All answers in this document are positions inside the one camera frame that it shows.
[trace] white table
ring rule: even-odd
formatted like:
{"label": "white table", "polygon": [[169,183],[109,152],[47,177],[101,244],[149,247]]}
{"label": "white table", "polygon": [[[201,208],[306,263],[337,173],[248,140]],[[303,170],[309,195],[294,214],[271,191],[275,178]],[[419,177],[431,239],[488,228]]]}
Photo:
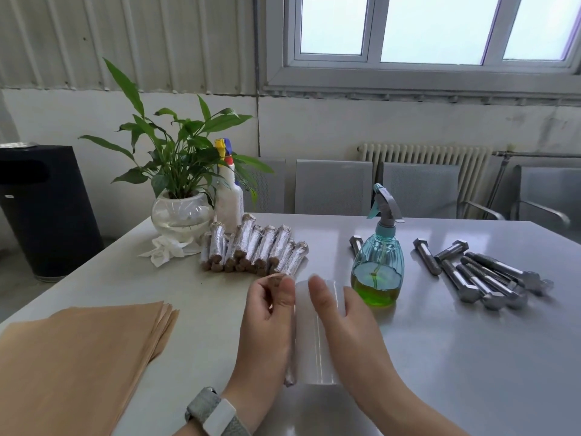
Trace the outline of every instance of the white table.
{"label": "white table", "polygon": [[[349,238],[372,234],[363,217],[259,214],[260,225],[294,230],[309,242],[311,273],[349,284]],[[163,355],[146,370],[115,435],[166,436],[186,404],[207,385],[221,390],[234,365],[246,290],[255,276],[201,272],[198,257],[156,269],[137,257],[156,232],[149,220],[0,324],[47,317],[69,306],[165,300],[181,309]],[[534,270],[555,282],[552,297],[529,307],[489,312],[466,305],[442,275],[432,277],[412,250],[416,237],[432,252],[454,240],[471,250]],[[395,309],[376,309],[388,350],[407,385],[472,436],[579,432],[581,399],[581,246],[531,222],[408,219],[397,228],[405,277]],[[376,435],[340,387],[284,389],[258,434]]]}

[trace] potted plant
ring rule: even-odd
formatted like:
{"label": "potted plant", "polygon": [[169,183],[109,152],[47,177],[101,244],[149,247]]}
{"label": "potted plant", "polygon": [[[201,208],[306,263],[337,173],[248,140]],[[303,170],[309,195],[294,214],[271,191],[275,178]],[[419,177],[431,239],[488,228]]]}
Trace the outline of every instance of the potted plant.
{"label": "potted plant", "polygon": [[[155,116],[172,117],[171,125],[175,125],[177,130],[177,138],[173,138],[170,132],[145,116],[137,86],[110,61],[105,59],[105,62],[113,79],[137,111],[137,114],[133,114],[134,121],[121,124],[118,130],[131,133],[131,151],[96,136],[83,135],[79,139],[91,140],[129,157],[135,167],[115,177],[113,182],[151,181],[156,197],[152,207],[152,222],[156,230],[180,242],[197,241],[214,220],[215,185],[221,177],[218,166],[228,166],[208,135],[240,125],[252,116],[238,115],[230,108],[212,114],[206,102],[198,95],[203,121],[181,119],[168,108],[154,113]],[[143,166],[134,157],[135,146],[141,135],[146,135],[153,143],[153,150],[148,152],[151,160]],[[256,182],[245,167],[251,166],[267,173],[272,173],[272,169],[251,156],[233,153],[232,157],[236,165],[236,178],[251,191],[255,199]]]}

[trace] bolt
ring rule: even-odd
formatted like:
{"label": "bolt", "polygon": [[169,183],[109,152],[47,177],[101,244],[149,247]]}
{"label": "bolt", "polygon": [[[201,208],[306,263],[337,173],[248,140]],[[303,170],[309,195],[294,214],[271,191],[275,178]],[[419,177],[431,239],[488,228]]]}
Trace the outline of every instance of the bolt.
{"label": "bolt", "polygon": [[468,278],[475,286],[478,287],[478,290],[482,294],[482,298],[480,301],[484,305],[485,308],[489,310],[500,310],[506,306],[506,297],[500,293],[491,290],[484,282],[476,277],[472,271],[470,271],[465,265],[457,264],[456,269],[460,271],[460,273]]}
{"label": "bolt", "polygon": [[472,271],[476,277],[483,280],[484,283],[502,293],[507,298],[507,308],[518,310],[524,308],[527,305],[529,297],[526,292],[518,293],[511,290],[509,287],[499,282],[496,278],[487,276],[483,271],[480,270],[478,266],[474,266],[473,264],[469,263],[466,265],[466,267]]}
{"label": "bolt", "polygon": [[441,268],[444,270],[448,278],[452,280],[456,289],[458,289],[458,297],[460,298],[460,301],[464,303],[474,303],[482,298],[478,287],[468,283],[449,260],[442,260]]}
{"label": "bolt", "polygon": [[462,252],[468,250],[468,242],[466,240],[455,240],[452,246],[446,248],[442,252],[439,252],[434,256],[436,261],[441,262],[444,259],[449,259],[455,254],[461,254]]}
{"label": "bolt", "polygon": [[518,290],[515,289],[515,288],[519,287],[518,283],[515,280],[513,280],[512,278],[509,278],[507,276],[499,274],[496,271],[488,269],[486,266],[483,266],[482,264],[477,263],[474,260],[472,260],[469,256],[462,256],[460,258],[460,261],[462,264],[472,264],[473,266],[478,268],[480,271],[484,272],[487,276],[492,277],[492,278],[498,280],[499,282],[501,282],[508,289],[512,289],[513,291],[518,292]]}
{"label": "bolt", "polygon": [[554,283],[551,280],[541,279],[536,272],[521,271],[483,254],[468,253],[466,255],[483,266],[516,278],[520,286],[535,295],[544,296],[553,289]]}
{"label": "bolt", "polygon": [[353,235],[349,239],[349,243],[351,244],[351,247],[353,248],[353,252],[355,253],[355,256],[357,256],[357,254],[359,254],[359,251],[361,250],[361,247],[363,246],[363,239],[361,238],[360,235]]}
{"label": "bolt", "polygon": [[430,271],[433,276],[439,276],[441,274],[441,268],[428,248],[428,241],[423,238],[417,238],[414,240],[414,248],[419,256],[422,257],[428,271]]}

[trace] gray metal chair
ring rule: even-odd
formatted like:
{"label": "gray metal chair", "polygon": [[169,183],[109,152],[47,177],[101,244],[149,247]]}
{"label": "gray metal chair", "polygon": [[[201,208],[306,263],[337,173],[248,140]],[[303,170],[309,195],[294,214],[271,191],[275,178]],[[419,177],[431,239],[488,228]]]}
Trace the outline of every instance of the gray metal chair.
{"label": "gray metal chair", "polygon": [[285,212],[285,174],[287,162],[284,159],[265,159],[262,162],[274,170],[272,173],[263,173],[251,166],[246,171],[256,180],[256,203],[252,201],[252,194],[243,184],[244,211],[247,213],[283,213]]}
{"label": "gray metal chair", "polygon": [[459,165],[379,164],[378,177],[396,199],[404,217],[461,219],[467,205],[497,220],[504,217],[469,200],[458,203]]}
{"label": "gray metal chair", "polygon": [[371,209],[373,164],[297,160],[294,212],[366,216]]}
{"label": "gray metal chair", "polygon": [[581,168],[515,166],[511,220],[530,220],[581,242]]}

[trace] crumpled white tissue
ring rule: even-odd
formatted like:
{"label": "crumpled white tissue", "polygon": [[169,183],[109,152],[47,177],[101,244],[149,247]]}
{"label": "crumpled white tissue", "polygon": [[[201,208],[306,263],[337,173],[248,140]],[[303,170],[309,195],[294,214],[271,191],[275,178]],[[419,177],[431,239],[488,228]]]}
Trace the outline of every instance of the crumpled white tissue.
{"label": "crumpled white tissue", "polygon": [[140,254],[140,257],[151,257],[151,262],[155,267],[160,267],[162,264],[169,262],[173,257],[183,258],[188,255],[198,254],[201,251],[200,245],[194,242],[193,239],[185,243],[180,243],[175,239],[162,235],[151,240],[151,242],[155,246],[155,249]]}

